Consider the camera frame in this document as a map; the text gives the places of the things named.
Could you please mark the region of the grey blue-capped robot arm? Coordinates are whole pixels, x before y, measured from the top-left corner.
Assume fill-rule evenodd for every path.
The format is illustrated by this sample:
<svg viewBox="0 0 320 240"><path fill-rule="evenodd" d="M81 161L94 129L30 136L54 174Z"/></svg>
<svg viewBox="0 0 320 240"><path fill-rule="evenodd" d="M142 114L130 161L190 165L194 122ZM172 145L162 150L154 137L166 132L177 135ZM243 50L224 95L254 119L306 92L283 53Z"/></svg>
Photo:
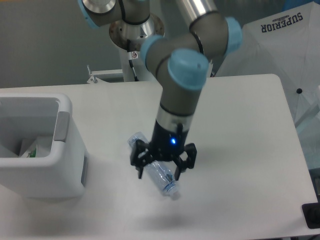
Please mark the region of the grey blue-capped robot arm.
<svg viewBox="0 0 320 240"><path fill-rule="evenodd" d="M212 0L179 0L188 33L166 39L153 23L148 0L80 0L78 5L90 27L116 27L109 33L119 37L116 45L128 52L138 51L145 68L162 86L152 138L135 143L131 165L142 174L154 161L174 162L178 179L195 165L196 146L186 144L186 139L209 63L240 47L239 22L222 16Z"/></svg>

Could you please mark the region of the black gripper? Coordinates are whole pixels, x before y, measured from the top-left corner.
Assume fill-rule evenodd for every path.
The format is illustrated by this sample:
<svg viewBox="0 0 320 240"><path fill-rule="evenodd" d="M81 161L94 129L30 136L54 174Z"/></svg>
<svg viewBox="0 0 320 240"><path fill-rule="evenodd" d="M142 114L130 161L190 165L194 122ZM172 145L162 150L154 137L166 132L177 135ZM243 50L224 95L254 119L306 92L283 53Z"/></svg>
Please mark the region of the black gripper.
<svg viewBox="0 0 320 240"><path fill-rule="evenodd" d="M197 148L194 143L185 145L188 130L179 122L173 125L174 131L163 128L158 121L155 122L150 143L137 139L130 154L130 165L138 172L138 179L142 178L144 167L153 161L171 162L176 165L174 178L180 179L181 173L193 169L197 157ZM185 160L181 155L186 153Z"/></svg>

